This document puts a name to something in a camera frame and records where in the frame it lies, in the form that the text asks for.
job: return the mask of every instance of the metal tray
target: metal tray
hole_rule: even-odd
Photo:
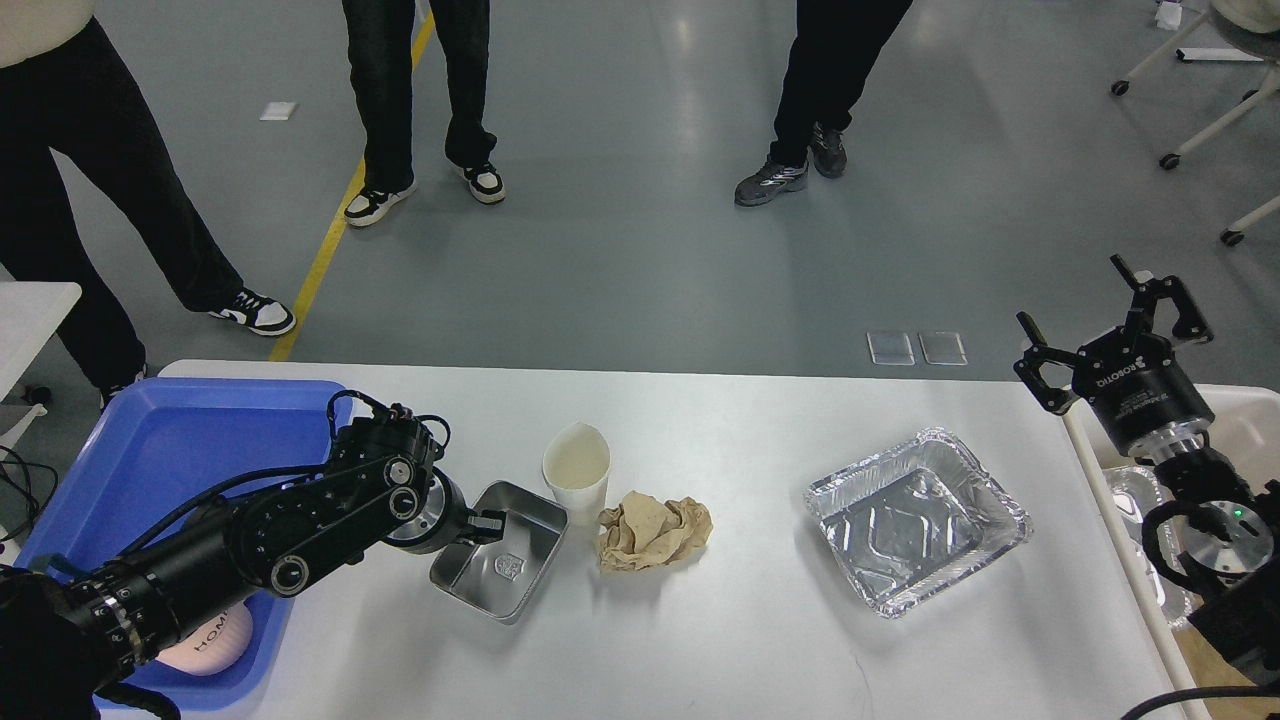
[[[512,625],[556,557],[568,514],[506,480],[489,486],[475,509],[507,511],[503,538],[475,547],[445,547],[431,564],[431,582],[494,620]]]
[[[899,618],[1021,543],[1023,509],[942,428],[809,486],[818,520],[850,584]]]

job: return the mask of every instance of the shoe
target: shoe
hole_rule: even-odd
[[[381,220],[393,205],[413,195],[415,190],[417,190],[416,179],[399,192],[383,192],[367,186],[362,187],[351,199],[351,202],[347,204],[347,209],[342,211],[342,215],[347,218],[347,224],[351,227],[362,228],[371,225]]]
[[[97,405],[99,413],[106,410],[106,404],[110,402],[116,395],[120,395],[122,392],[124,392],[124,388],[129,387],[131,384],[133,384],[133,383],[136,383],[138,380],[146,379],[146,377],[147,377],[147,364],[143,363],[142,364],[142,369],[138,370],[138,373],[136,375],[133,375],[133,379],[129,380],[129,382],[127,382],[127,383],[124,383],[123,386],[108,386],[108,387],[100,387],[100,388],[97,388],[97,391],[100,393],[102,393],[102,400]]]
[[[826,129],[822,123],[814,123],[809,149],[813,150],[813,169],[822,177],[838,178],[845,174],[849,156],[845,155],[845,145],[840,140],[838,131]]]
[[[458,176],[467,181],[471,197],[485,205],[502,202],[507,197],[507,190],[502,186],[502,176],[498,174],[498,169],[493,167],[493,163],[485,163],[475,168],[458,168]]]
[[[804,190],[808,176],[808,160],[804,165],[791,167],[774,163],[769,158],[759,172],[737,183],[737,188],[733,191],[733,202],[746,208],[764,205],[780,192]]]
[[[276,300],[261,296],[250,288],[241,288],[230,305],[210,310],[210,315],[244,325],[260,336],[274,337],[293,329],[293,313]]]

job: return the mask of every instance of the blue plastic tray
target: blue plastic tray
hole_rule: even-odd
[[[325,407],[340,389],[320,380],[193,378],[152,378],[131,386],[111,401],[90,434],[23,546],[18,565],[60,552],[73,565],[92,570],[215,483],[250,470],[323,462],[329,452]],[[351,415],[349,398],[342,398],[337,411],[342,427]],[[182,710],[218,710],[247,696],[275,657],[291,602],[259,592],[247,606],[253,638],[227,670],[197,678],[151,662],[128,682],[169,696]]]

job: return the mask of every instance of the paper cup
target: paper cup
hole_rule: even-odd
[[[243,602],[237,602],[156,660],[188,675],[212,675],[239,660],[252,637],[253,616]]]
[[[594,524],[609,484],[609,445],[600,430],[585,423],[561,430],[543,454],[543,479],[571,524]]]

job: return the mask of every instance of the stainless steel container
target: stainless steel container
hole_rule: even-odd
[[[451,544],[431,564],[431,582],[480,612],[511,625],[520,619],[559,548],[568,514],[559,505],[506,480],[489,486],[475,503],[504,510],[500,541]]]

